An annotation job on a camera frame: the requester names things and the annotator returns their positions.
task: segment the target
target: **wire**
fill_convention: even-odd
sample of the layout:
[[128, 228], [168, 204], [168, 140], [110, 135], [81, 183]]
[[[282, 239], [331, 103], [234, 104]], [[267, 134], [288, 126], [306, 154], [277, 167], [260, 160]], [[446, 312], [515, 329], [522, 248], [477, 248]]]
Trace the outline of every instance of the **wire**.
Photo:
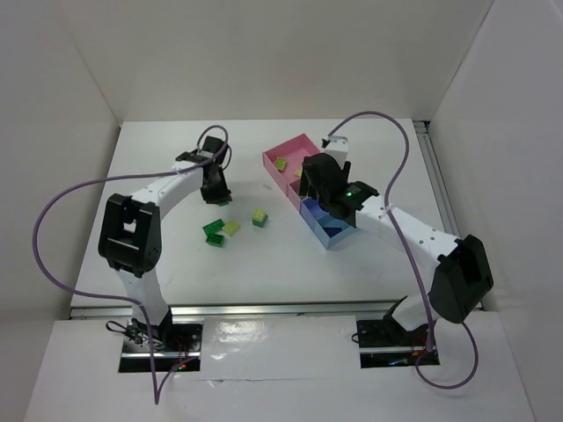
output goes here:
[[182, 352], [184, 351], [184, 347], [182, 346], [182, 344], [179, 342], [177, 338], [175, 338], [174, 341], [178, 343], [178, 358], [176, 358], [176, 363], [179, 363], [179, 360], [182, 358]]
[[186, 341], [184, 340], [184, 336], [179, 336], [180, 340], [182, 340], [182, 345], [184, 345], [184, 356], [187, 358], [187, 348], [186, 348]]
[[[393, 174], [393, 177], [391, 178], [389, 185], [385, 189], [384, 205], [385, 205], [385, 208], [389, 210], [387, 214], [388, 214], [388, 216], [391, 220], [393, 228], [395, 229], [395, 231], [397, 231], [397, 236], [398, 236], [401, 244], [403, 245], [403, 248], [405, 248], [406, 256], [408, 257], [409, 263], [411, 264], [411, 267], [413, 269], [414, 278], [416, 279], [416, 283], [419, 286], [420, 295], [422, 296], [422, 302], [424, 303], [424, 310], [426, 312], [426, 317], [427, 317], [427, 320], [428, 320], [428, 338], [427, 338], [427, 343], [426, 343], [427, 353], [425, 353], [425, 354], [432, 353], [434, 351], [434, 346], [435, 346], [435, 333], [434, 333], [434, 324], [432, 322], [432, 310], [431, 310], [431, 307], [430, 307], [430, 302], [428, 300], [428, 294], [426, 293], [426, 289], [424, 288], [422, 276], [420, 275], [420, 270], [419, 270], [419, 267], [416, 264], [416, 260], [414, 259], [413, 252], [411, 251], [411, 248], [408, 245], [408, 242], [406, 241], [406, 237], [405, 237], [405, 234], [403, 233], [403, 230], [400, 228], [397, 220], [395, 219], [395, 215], [393, 215], [393, 213], [391, 211], [391, 207], [390, 207], [390, 203], [389, 203], [389, 196], [391, 194], [391, 189], [395, 185], [395, 182], [397, 181], [398, 176], [401, 174], [401, 172], [405, 168], [406, 160], [408, 159], [408, 155], [409, 155], [409, 152], [410, 152], [410, 144], [409, 144], [409, 141], [408, 141], [408, 135], [406, 134], [405, 128], [398, 121], [393, 119], [388, 114], [381, 113], [381, 112], [375, 112], [375, 111], [365, 111], [365, 112], [354, 113], [351, 116], [346, 117], [342, 122], [340, 122], [338, 125], [336, 125], [336, 127], [332, 131], [330, 131], [328, 133], [328, 136], [334, 135], [336, 133], [336, 131], [338, 131], [341, 127], [346, 125], [349, 121], [351, 121], [351, 120], [353, 120], [357, 117], [369, 116], [369, 115], [381, 117], [383, 119], [390, 121], [392, 124], [394, 124], [398, 128], [400, 133], [403, 135], [403, 138], [405, 139], [405, 154], [403, 155], [403, 159], [401, 160], [401, 163], [400, 163], [399, 167], [397, 168], [397, 171], [395, 171], [395, 174]], [[477, 349], [477, 343], [475, 342], [475, 338], [473, 337], [471, 331], [469, 330], [469, 327], [465, 323], [464, 323], [464, 328], [467, 330], [467, 333], [469, 334], [469, 338], [470, 338], [470, 340], [472, 342], [472, 346], [473, 346], [473, 351], [475, 352], [475, 364], [473, 366], [473, 370], [470, 372], [470, 374], [463, 381], [461, 381], [458, 384], [455, 384], [453, 386], [440, 386], [439, 384], [431, 382], [428, 378], [426, 378], [424, 375], [422, 375], [422, 372], [419, 369], [419, 364], [420, 364], [420, 358], [422, 356], [424, 356], [424, 354], [423, 354], [419, 357], [419, 359], [416, 360], [415, 367], [416, 367], [417, 373], [419, 374], [420, 378], [424, 382], [427, 382], [428, 384], [430, 384], [430, 385], [432, 385], [433, 387], [436, 387], [436, 388], [457, 389], [459, 387], [464, 386], [466, 383], [468, 383], [473, 378], [473, 376], [477, 372], [477, 366], [479, 364], [479, 351]]]
[[227, 164], [223, 167], [223, 171], [227, 170], [227, 167], [229, 167], [229, 165], [230, 165], [230, 160], [232, 159], [232, 148], [230, 147], [230, 145], [229, 145], [229, 147], [228, 147], [228, 150], [229, 150], [229, 161], [228, 161]]
[[[75, 288], [67, 286], [67, 285], [63, 284], [62, 282], [60, 282], [47, 269], [47, 267], [43, 263], [43, 259], [41, 258], [41, 255], [39, 253], [40, 226], [43, 223], [43, 220], [45, 219], [45, 216], [47, 215], [49, 209], [51, 209], [51, 207], [53, 207], [53, 205], [58, 200], [60, 200], [64, 196], [68, 195], [69, 193], [72, 193], [72, 192], [74, 192], [78, 189], [82, 189], [83, 187], [98, 185], [98, 184], [102, 184], [102, 183], [106, 183], [106, 182], [113, 182], [115, 180], [131, 180], [131, 179], [138, 179], [138, 178], [163, 178], [163, 177], [167, 177], [167, 176], [175, 176], [178, 173], [180, 173], [180, 174], [188, 173], [190, 171], [193, 171], [197, 168], [200, 168], [204, 165], [211, 163], [213, 160], [215, 160], [218, 156], [220, 156], [227, 149], [228, 142], [229, 142], [229, 133], [227, 132], [227, 129], [225, 129], [221, 125], [212, 125], [212, 126], [208, 127], [207, 129], [205, 129], [203, 131], [203, 133], [200, 135], [200, 139], [198, 140], [198, 143], [201, 141], [203, 136], [212, 129], [219, 129], [219, 130], [223, 131], [224, 136], [225, 136], [224, 144], [211, 158], [209, 158], [209, 159], [207, 159], [207, 160], [205, 160], [201, 163], [194, 164], [193, 166], [188, 167], [187, 169], [180, 170], [180, 171], [160, 171], [158, 173], [128, 174], [128, 175], [124, 175], [124, 176], [112, 176], [112, 177], [108, 177], [108, 178], [95, 178], [93, 180], [88, 180], [88, 181], [76, 184], [74, 186], [71, 186], [71, 187], [65, 189], [64, 191], [58, 193], [52, 200], [50, 200], [47, 203], [47, 205], [41, 210], [39, 216], [37, 217], [37, 221], [35, 222], [35, 224], [33, 226], [33, 234], [32, 234], [33, 257], [35, 258], [35, 262], [37, 263], [37, 266], [40, 268], [41, 272], [48, 278], [48, 280], [51, 281], [58, 288], [64, 290], [65, 292], [68, 292], [72, 295], [79, 295], [79, 296], [91, 297], [91, 298], [95, 298], [95, 299], [108, 299], [108, 300], [124, 301], [124, 302], [132, 303], [132, 304], [136, 305], [137, 307], [139, 307], [139, 310], [143, 313], [143, 318], [145, 320], [145, 323], [147, 324], [147, 327], [151, 327], [150, 320], [149, 320], [149, 314], [147, 313], [147, 310], [144, 308], [143, 304], [141, 302], [137, 301], [136, 299], [131, 299], [130, 297], [126, 297], [126, 296], [102, 295], [102, 294], [98, 294], [98, 293], [83, 292], [81, 290], [76, 290]], [[158, 385], [157, 370], [156, 370], [155, 355], [154, 355], [155, 340], [153, 338], [151, 329], [147, 330], [147, 334], [148, 334], [148, 337], [149, 337], [149, 356], [150, 356], [150, 373], [151, 373], [151, 378], [152, 378], [152, 388], [153, 388], [155, 404], [158, 404], [160, 402], [160, 393], [161, 393], [162, 388], [165, 384], [165, 381], [168, 379], [170, 374], [174, 370], [176, 370], [179, 366], [174, 365], [170, 369], [168, 374], [165, 375], [165, 377], [161, 381], [160, 385]], [[184, 363], [186, 363], [190, 360], [184, 360], [183, 362], [180, 362], [179, 365], [184, 364]]]
[[468, 383], [469, 381], [472, 380], [473, 376], [475, 376], [475, 374], [477, 373], [477, 367], [479, 366], [479, 350], [477, 350], [477, 342], [475, 341], [475, 338], [473, 337], [473, 333], [471, 332], [471, 330], [469, 329], [469, 327], [467, 326], [466, 323], [461, 323], [461, 325], [463, 325], [463, 327], [465, 328], [465, 330], [467, 331], [467, 335], [469, 336], [469, 339], [472, 342], [472, 347], [473, 347], [473, 356], [475, 356], [474, 360], [473, 360], [473, 368], [472, 371], [469, 373], [469, 375], [467, 375], [467, 377], [461, 381], [458, 382], [457, 384], [453, 384], [453, 385], [441, 385], [441, 384], [436, 384], [433, 381], [430, 381], [421, 371], [420, 371], [420, 363], [422, 362], [422, 359], [429, 353], [432, 352], [426, 352], [421, 354], [418, 358], [416, 358], [416, 361], [414, 362], [414, 368], [416, 369], [416, 373], [419, 375], [420, 378], [422, 378], [422, 381], [424, 381], [426, 384], [430, 384], [432, 387], [435, 387], [437, 389], [458, 389], [460, 387], [463, 387], [466, 383]]
[[[137, 336], [143, 341], [143, 343], [145, 345], [149, 344], [149, 336], [147, 336], [144, 332], [142, 331], [137, 331]], [[152, 339], [152, 346], [155, 350], [163, 350], [166, 345], [164, 342], [157, 340], [156, 338]]]
[[[111, 327], [110, 327], [110, 324], [111, 324], [111, 325], [115, 325], [115, 326], [118, 327], [118, 328], [121, 328], [122, 331], [115, 330], [114, 328], [111, 328]], [[118, 333], [123, 334], [123, 335], [127, 335], [127, 333], [128, 333], [128, 329], [127, 329], [127, 327], [126, 327], [125, 325], [122, 325], [122, 324], [117, 323], [117, 322], [115, 322], [115, 321], [108, 321], [108, 322], [106, 322], [106, 330], [111, 331], [111, 332], [118, 332]]]

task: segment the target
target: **green cube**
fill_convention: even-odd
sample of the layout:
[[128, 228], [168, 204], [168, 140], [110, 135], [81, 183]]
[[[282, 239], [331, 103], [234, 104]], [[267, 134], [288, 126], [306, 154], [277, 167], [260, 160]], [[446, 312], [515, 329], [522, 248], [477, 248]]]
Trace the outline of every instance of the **green cube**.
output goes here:
[[264, 211], [262, 208], [256, 208], [254, 210], [254, 213], [252, 214], [252, 224], [254, 224], [256, 227], [262, 228], [264, 227], [264, 224], [266, 224], [266, 220], [266, 211]]
[[205, 231], [206, 235], [213, 235], [221, 231], [224, 225], [225, 223], [223, 222], [223, 220], [221, 219], [215, 220], [214, 222], [211, 222], [207, 226], [203, 226], [203, 231]]
[[216, 235], [215, 233], [211, 233], [208, 235], [206, 242], [212, 246], [216, 246], [217, 248], [222, 248], [223, 243], [225, 241], [225, 236]]
[[258, 220], [254, 220], [252, 218], [252, 224], [254, 224], [256, 227], [262, 228], [262, 227], [264, 227], [264, 224], [266, 224], [266, 220], [267, 220], [267, 215], [266, 215], [266, 217], [264, 217], [264, 219], [261, 222], [259, 222]]
[[232, 237], [232, 235], [237, 233], [238, 229], [240, 229], [240, 226], [237, 222], [228, 222], [223, 226], [222, 231], [229, 235], [229, 237]]
[[278, 169], [279, 171], [284, 171], [286, 165], [288, 165], [288, 160], [286, 160], [285, 158], [281, 158], [281, 157], [278, 156], [278, 157], [275, 159], [274, 166], [275, 166], [275, 168]]

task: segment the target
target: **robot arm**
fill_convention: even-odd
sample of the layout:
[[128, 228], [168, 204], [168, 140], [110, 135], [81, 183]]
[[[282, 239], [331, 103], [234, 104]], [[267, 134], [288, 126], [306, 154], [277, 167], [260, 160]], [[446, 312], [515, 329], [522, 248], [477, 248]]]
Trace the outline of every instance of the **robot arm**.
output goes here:
[[[403, 251], [383, 197], [363, 182], [348, 183], [349, 169], [349, 162], [342, 165], [330, 152], [306, 157], [299, 194], [317, 199], [332, 217], [365, 229]], [[462, 240], [442, 233], [391, 207], [415, 261], [432, 280], [427, 291], [434, 318], [462, 323], [493, 286], [483, 244], [471, 235]], [[403, 331], [428, 323], [419, 296], [407, 296], [396, 303], [387, 319]]]
[[[162, 252], [161, 221], [198, 189], [207, 203], [231, 200], [221, 167], [224, 153], [208, 165], [181, 172], [209, 159], [222, 146], [223, 141], [208, 136], [201, 149], [185, 152], [176, 159], [172, 171], [178, 174], [159, 178], [128, 196], [115, 193], [106, 203], [99, 254], [117, 272], [128, 297], [143, 304], [155, 336], [163, 341], [172, 325], [172, 313], [160, 291], [156, 271]], [[136, 305], [133, 323], [139, 331], [149, 329]]]

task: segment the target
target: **white platform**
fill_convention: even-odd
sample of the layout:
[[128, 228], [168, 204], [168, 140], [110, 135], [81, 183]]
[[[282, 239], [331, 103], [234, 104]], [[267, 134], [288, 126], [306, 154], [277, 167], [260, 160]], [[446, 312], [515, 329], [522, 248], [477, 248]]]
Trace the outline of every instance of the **white platform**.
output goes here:
[[[316, 144], [340, 120], [229, 120], [126, 122], [110, 175], [167, 170], [174, 158], [194, 148], [201, 131], [221, 123], [230, 131], [233, 158], [225, 176], [233, 202], [206, 205], [199, 193], [166, 217], [163, 256], [157, 271], [170, 304], [228, 304], [394, 300], [417, 292], [406, 257], [374, 236], [358, 233], [330, 251], [307, 227], [262, 166], [262, 151], [306, 133]], [[411, 155], [391, 200], [406, 212], [442, 229], [435, 196], [410, 120]], [[404, 150], [400, 132], [388, 121], [349, 123], [339, 135], [350, 141], [351, 179], [383, 192]], [[132, 193], [148, 181], [114, 182], [104, 188], [84, 256], [77, 288], [123, 295], [121, 282], [98, 255], [106, 199]], [[252, 226], [252, 211], [269, 214], [264, 229]], [[242, 228], [222, 249], [205, 243], [202, 226], [222, 218]], [[73, 307], [120, 306], [112, 301], [75, 296]]]
[[[155, 406], [149, 374], [117, 372], [121, 335], [105, 321], [60, 321], [26, 422], [532, 422], [497, 314], [476, 312], [467, 322], [479, 370], [467, 386], [442, 391], [413, 367], [360, 369], [352, 316], [207, 321], [201, 372], [173, 376]], [[436, 339], [441, 365], [422, 370], [437, 382], [460, 381], [472, 366], [465, 331], [441, 321]]]

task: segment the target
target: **metal frame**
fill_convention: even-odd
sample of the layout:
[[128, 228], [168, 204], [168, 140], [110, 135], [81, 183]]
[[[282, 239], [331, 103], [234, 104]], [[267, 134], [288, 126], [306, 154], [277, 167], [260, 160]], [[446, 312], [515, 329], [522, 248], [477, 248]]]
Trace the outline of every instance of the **metal frame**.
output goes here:
[[424, 346], [413, 347], [359, 347], [360, 354], [376, 354], [376, 353], [409, 353], [420, 352], [424, 350]]
[[[414, 121], [414, 130], [418, 138], [422, 156], [427, 167], [430, 183], [434, 191], [444, 230], [460, 236], [456, 219], [453, 215], [450, 199], [444, 184], [434, 147], [428, 135], [428, 123]], [[328, 316], [355, 315], [361, 319], [381, 318], [395, 303], [388, 302], [317, 302], [317, 303], [276, 303], [276, 304], [232, 304], [232, 305], [197, 305], [172, 306], [175, 322], [203, 321], [208, 317], [253, 318], [253, 317], [288, 317], [288, 316]], [[71, 308], [70, 319], [107, 319], [130, 318], [131, 308]]]
[[[289, 317], [326, 315], [356, 315], [367, 319], [382, 317], [394, 302], [329, 302], [240, 304], [208, 306], [171, 306], [174, 322], [202, 321], [209, 317]], [[70, 319], [130, 318], [131, 308], [74, 308]]]
[[[154, 352], [153, 353], [155, 358], [177, 358], [178, 352]], [[188, 358], [199, 358], [201, 352], [188, 352]], [[150, 356], [149, 353], [122, 353], [122, 359], [146, 359]]]

